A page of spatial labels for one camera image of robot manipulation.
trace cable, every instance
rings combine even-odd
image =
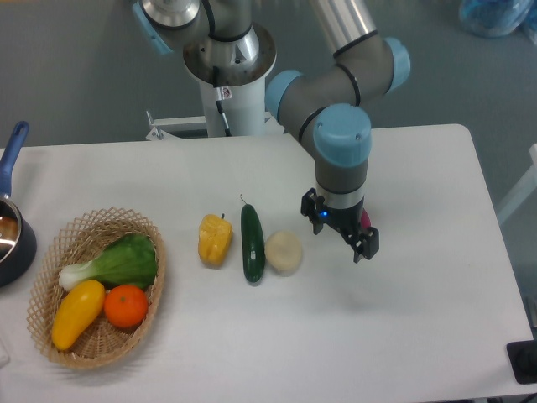
[[[519,403],[530,403],[535,397],[537,397],[537,393],[526,396]]]

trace blue pot handle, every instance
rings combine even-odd
[[[19,122],[9,138],[8,145],[0,159],[0,195],[11,196],[11,174],[28,131],[29,125],[26,122]]]

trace gray floor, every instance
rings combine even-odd
[[[331,54],[306,0],[256,0],[279,56],[274,74],[315,75]],[[202,114],[180,55],[158,57],[128,0],[0,3],[0,147],[21,119],[27,145],[141,140],[154,118]],[[537,46],[517,32],[481,39],[461,29],[459,0],[369,0],[383,36],[407,46],[412,74],[365,105],[375,128],[468,127],[494,205],[530,167],[537,143]],[[503,227],[523,296],[537,295],[537,192]]]

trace white table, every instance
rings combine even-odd
[[[410,402],[537,391],[518,385],[506,344],[531,339],[470,134],[457,125],[373,133],[366,208],[381,249],[352,262],[300,198],[314,163],[289,136],[23,149],[13,201],[39,240],[29,272],[0,289],[0,401]],[[242,274],[239,195],[265,237],[297,232],[299,271]],[[102,207],[149,217],[168,248],[154,327],[127,358],[73,372],[26,329],[29,290],[53,237]],[[197,256],[209,212],[235,228],[223,268]]]

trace blue joint cap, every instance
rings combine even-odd
[[[297,70],[287,70],[279,73],[267,86],[265,92],[265,105],[272,116],[279,122],[279,104],[284,99],[287,88],[296,78],[303,76]]]
[[[157,34],[157,31],[153,28],[153,25],[148,21],[147,17],[142,11],[142,8],[136,2],[133,5],[133,13],[136,16],[136,19],[143,28],[143,33],[151,42],[151,45],[159,53],[159,55],[167,55],[168,53],[173,53],[174,51],[169,48],[169,46],[160,38],[160,35]]]
[[[331,105],[319,113],[313,141],[319,154],[331,164],[342,168],[358,166],[371,152],[371,121],[360,107]]]
[[[410,56],[406,48],[396,38],[386,38],[384,40],[394,55],[394,78],[392,80],[392,86],[388,92],[394,90],[401,84],[403,84],[410,76]]]

